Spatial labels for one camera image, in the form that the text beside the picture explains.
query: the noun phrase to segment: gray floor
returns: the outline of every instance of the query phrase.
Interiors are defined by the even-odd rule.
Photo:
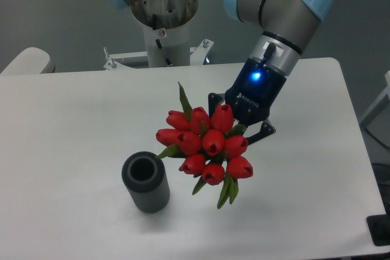
[[[191,24],[191,45],[203,38],[216,44],[213,63],[243,62],[261,29],[237,23],[222,0],[199,0]],[[57,72],[101,70],[102,48],[111,53],[143,51],[141,29],[130,10],[116,11],[106,0],[0,0],[0,72],[25,48],[48,52]],[[385,88],[390,70],[390,0],[335,0],[326,22],[303,58],[339,60],[356,115]],[[390,145],[389,107],[369,126]],[[364,134],[371,161],[390,154]]]

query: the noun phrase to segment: tulip bouquet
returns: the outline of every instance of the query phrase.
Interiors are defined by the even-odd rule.
[[[181,84],[179,94],[183,111],[169,111],[166,122],[173,128],[160,129],[156,133],[156,139],[166,146],[157,158],[184,158],[179,171],[199,177],[193,195],[206,184],[224,182],[217,208],[220,209],[227,199],[232,204],[238,195],[238,179],[253,175],[252,165],[241,156],[248,146],[242,135],[246,127],[233,126],[234,117],[229,105],[218,105],[209,117],[202,107],[191,107]]]

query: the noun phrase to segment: blue led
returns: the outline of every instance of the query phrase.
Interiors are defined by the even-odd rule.
[[[256,82],[257,80],[259,80],[260,77],[261,77],[260,72],[252,73],[252,80],[253,80],[254,82]]]

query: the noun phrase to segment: table top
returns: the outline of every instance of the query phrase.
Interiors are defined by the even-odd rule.
[[[223,93],[242,64],[0,77],[0,259],[314,259],[384,253],[384,214],[339,63],[301,60],[271,108],[277,133],[248,148],[254,176],[217,210],[221,185],[164,159],[171,198],[139,211],[121,181],[131,154],[180,110]]]

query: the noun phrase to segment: red tulip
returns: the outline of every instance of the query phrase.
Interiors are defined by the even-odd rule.
[[[165,146],[170,146],[176,143],[177,135],[181,134],[180,130],[176,129],[160,129],[156,133],[156,139],[164,144]]]
[[[254,169],[243,156],[232,158],[227,164],[227,172],[233,179],[245,179],[254,175]]]
[[[192,132],[181,132],[176,137],[176,143],[185,155],[194,155],[202,148],[200,137]]]
[[[224,149],[225,136],[221,131],[211,129],[203,137],[202,145],[209,155],[217,155]]]
[[[209,164],[202,173],[203,181],[210,185],[218,185],[224,180],[225,169],[220,164]]]
[[[224,150],[227,151],[227,158],[234,158],[242,155],[248,148],[248,140],[242,135],[235,135],[226,139]]]
[[[191,131],[195,134],[200,134],[200,127],[202,126],[202,121],[205,122],[206,130],[210,129],[210,117],[206,113],[203,107],[197,107],[193,109],[191,115]]]
[[[211,127],[222,132],[232,129],[234,123],[233,111],[229,105],[218,105],[213,117],[211,117]]]
[[[168,118],[166,118],[166,122],[174,127],[177,130],[181,131],[190,131],[191,123],[186,119],[183,112],[179,111],[169,111]]]
[[[189,175],[200,175],[205,169],[205,166],[205,157],[201,154],[197,154],[186,158],[180,169]]]

